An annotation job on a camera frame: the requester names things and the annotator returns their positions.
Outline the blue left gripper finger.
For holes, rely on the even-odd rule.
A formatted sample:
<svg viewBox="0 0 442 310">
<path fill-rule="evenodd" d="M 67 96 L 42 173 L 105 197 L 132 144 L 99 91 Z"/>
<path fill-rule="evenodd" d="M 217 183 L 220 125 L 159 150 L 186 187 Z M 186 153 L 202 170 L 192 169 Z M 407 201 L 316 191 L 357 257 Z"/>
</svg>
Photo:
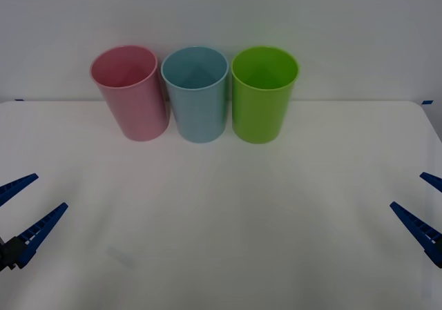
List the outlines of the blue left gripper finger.
<svg viewBox="0 0 442 310">
<path fill-rule="evenodd" d="M 0 186 L 0 206 L 11 200 L 17 193 L 24 190 L 25 187 L 37 180 L 39 177 L 36 173 L 19 178 L 13 182 L 9 182 Z"/>
<path fill-rule="evenodd" d="M 7 267 L 24 268 L 67 209 L 67 203 L 60 204 L 24 232 L 8 240 Z"/>
</svg>

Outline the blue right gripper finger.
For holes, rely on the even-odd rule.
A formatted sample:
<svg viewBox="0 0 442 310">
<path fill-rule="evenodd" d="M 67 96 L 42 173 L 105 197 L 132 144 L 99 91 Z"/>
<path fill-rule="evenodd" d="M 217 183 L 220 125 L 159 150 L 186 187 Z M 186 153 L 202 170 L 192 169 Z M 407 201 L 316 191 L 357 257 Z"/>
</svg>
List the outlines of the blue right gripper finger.
<svg viewBox="0 0 442 310">
<path fill-rule="evenodd" d="M 431 259 L 438 268 L 441 268 L 441 233 L 396 202 L 392 202 L 390 208 L 403 223 L 405 228 L 422 246 L 424 253 L 429 259 Z"/>
<path fill-rule="evenodd" d="M 420 178 L 433 186 L 438 191 L 442 191 L 442 179 L 429 173 L 421 173 Z"/>
</svg>

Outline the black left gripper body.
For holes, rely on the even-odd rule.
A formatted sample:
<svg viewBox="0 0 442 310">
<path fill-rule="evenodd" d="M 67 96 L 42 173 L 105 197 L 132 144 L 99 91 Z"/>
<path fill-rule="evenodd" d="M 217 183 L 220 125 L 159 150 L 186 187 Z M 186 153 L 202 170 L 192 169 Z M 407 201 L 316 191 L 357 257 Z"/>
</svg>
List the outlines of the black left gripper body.
<svg viewBox="0 0 442 310">
<path fill-rule="evenodd" d="M 16 267 L 16 237 L 11 238 L 7 242 L 1 240 L 0 246 L 1 270 L 6 267 L 13 270 Z"/>
</svg>

